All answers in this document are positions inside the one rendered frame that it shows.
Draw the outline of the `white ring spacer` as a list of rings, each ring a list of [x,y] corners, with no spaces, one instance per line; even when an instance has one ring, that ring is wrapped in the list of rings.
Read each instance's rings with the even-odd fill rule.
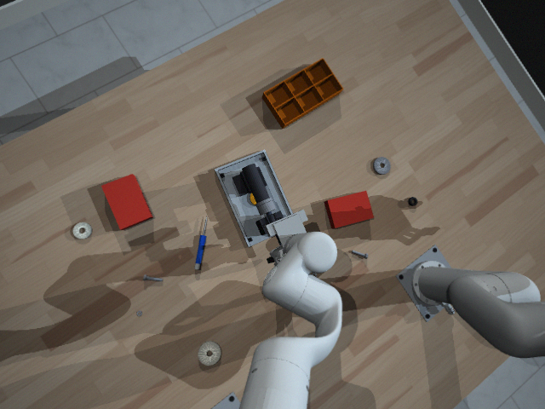
[[[212,351],[212,355],[207,355],[208,351]],[[198,350],[198,358],[200,362],[206,366],[214,365],[221,357],[220,346],[213,341],[203,343]]]

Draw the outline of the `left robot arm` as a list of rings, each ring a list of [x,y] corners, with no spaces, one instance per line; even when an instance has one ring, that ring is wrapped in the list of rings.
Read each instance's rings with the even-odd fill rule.
[[[268,300],[315,324],[315,337],[272,337],[255,349],[239,409],[307,409],[311,368],[324,360],[341,332],[342,302],[337,289],[310,273],[329,270],[337,258],[334,240],[307,233],[304,210],[267,224],[284,248],[264,279]]]

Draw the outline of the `brown compartment tray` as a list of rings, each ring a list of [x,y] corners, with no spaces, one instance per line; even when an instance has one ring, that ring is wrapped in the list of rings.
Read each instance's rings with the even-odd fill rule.
[[[322,58],[265,91],[262,99],[283,129],[343,90]]]

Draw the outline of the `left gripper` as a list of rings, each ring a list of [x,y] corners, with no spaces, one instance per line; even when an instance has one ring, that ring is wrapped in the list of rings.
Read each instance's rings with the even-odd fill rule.
[[[284,253],[284,248],[282,245],[278,246],[277,248],[273,249],[272,251],[270,251],[270,257],[267,258],[267,262],[268,263],[272,263],[272,262],[275,262],[274,263],[274,267],[278,265],[279,263],[279,258],[282,258],[282,254]]]

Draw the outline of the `blue screwdriver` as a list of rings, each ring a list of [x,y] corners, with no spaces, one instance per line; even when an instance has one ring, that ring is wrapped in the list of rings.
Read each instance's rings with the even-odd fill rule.
[[[205,230],[206,222],[207,222],[207,217],[206,217],[205,224],[204,224],[204,230]],[[204,233],[203,233],[203,235],[200,235],[200,238],[199,238],[198,254],[197,254],[194,269],[198,269],[198,270],[200,269],[200,265],[201,265],[201,261],[202,261],[202,255],[203,255],[203,251],[204,251],[205,240],[206,240],[206,236],[204,236]]]

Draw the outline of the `red rectangular block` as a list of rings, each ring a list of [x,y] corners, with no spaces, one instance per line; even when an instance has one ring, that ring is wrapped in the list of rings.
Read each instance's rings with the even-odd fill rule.
[[[324,201],[331,228],[374,218],[366,191]]]
[[[152,213],[133,174],[101,186],[120,230],[152,219]]]

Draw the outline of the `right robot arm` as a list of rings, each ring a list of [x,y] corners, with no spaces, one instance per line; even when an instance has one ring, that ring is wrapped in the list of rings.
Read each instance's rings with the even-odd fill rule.
[[[545,302],[530,279],[514,272],[439,267],[444,265],[423,262],[412,274],[420,301],[441,304],[450,315],[456,311],[504,354],[545,356]]]

